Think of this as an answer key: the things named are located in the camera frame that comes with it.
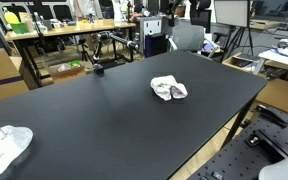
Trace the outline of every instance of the green container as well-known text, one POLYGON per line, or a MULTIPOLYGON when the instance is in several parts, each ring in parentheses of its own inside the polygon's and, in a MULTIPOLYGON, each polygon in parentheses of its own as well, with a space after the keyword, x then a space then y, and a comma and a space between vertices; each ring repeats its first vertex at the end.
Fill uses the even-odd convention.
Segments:
POLYGON ((25 34, 29 32, 25 23, 20 22, 17 24, 11 24, 11 27, 16 34, 25 34))

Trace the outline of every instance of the floor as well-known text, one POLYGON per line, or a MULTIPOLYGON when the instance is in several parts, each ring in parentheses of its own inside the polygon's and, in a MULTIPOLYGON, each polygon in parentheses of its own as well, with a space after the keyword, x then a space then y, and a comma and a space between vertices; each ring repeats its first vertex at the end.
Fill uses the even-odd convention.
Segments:
MULTIPOLYGON (((123 50, 122 46, 118 46, 118 52, 124 54, 125 56, 129 56, 128 50, 123 50)), ((102 49, 104 55, 101 58, 111 58, 113 57, 112 47, 104 47, 102 49)), ((37 58, 36 63, 40 68, 41 73, 48 74, 46 69, 44 68, 43 63, 48 62, 50 65, 52 64, 59 64, 63 62, 69 62, 71 60, 80 59, 80 56, 76 52, 75 47, 67 47, 64 53, 52 53, 48 57, 44 58, 37 58)), ((135 60, 141 60, 143 57, 140 54, 135 54, 135 60)), ((84 62, 83 65, 86 67, 90 67, 90 63, 84 62)), ((92 71, 86 68, 87 73, 91 73, 92 71)), ((42 81, 43 85, 50 85, 53 84, 53 80, 51 78, 44 79, 42 81)), ((253 113, 250 111, 246 119, 251 119, 253 113)), ((222 128, 203 148, 201 148, 178 172, 176 172, 171 180, 185 180, 189 178, 194 172, 196 172, 203 164, 205 164, 212 156, 214 156, 219 150, 220 147, 227 136, 236 116, 230 120, 224 128, 222 128)))

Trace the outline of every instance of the black tabletop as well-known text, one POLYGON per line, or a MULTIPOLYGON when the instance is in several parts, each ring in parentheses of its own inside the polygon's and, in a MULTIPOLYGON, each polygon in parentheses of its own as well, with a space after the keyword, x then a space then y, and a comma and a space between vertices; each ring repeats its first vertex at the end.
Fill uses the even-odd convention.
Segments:
POLYGON ((265 80, 174 51, 0 101, 0 124, 34 132, 13 179, 166 179, 265 86, 265 80), (165 102, 154 77, 188 96, 165 102))

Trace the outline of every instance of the crumpled tissue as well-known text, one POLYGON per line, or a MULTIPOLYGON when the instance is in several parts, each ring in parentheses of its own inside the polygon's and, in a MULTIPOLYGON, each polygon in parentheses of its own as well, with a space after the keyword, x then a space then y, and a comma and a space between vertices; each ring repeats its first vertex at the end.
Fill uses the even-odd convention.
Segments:
POLYGON ((154 92, 165 101, 185 98, 188 93, 185 86, 177 83, 174 76, 156 77, 151 80, 151 87, 154 92))

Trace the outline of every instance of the white chair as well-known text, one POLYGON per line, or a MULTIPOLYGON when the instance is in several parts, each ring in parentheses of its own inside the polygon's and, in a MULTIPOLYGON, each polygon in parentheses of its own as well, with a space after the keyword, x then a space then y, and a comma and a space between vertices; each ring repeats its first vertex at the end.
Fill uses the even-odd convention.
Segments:
POLYGON ((213 46, 209 54, 211 58, 220 47, 205 37, 204 28, 196 25, 178 25, 173 28, 173 35, 168 39, 172 50, 201 51, 206 40, 213 46))

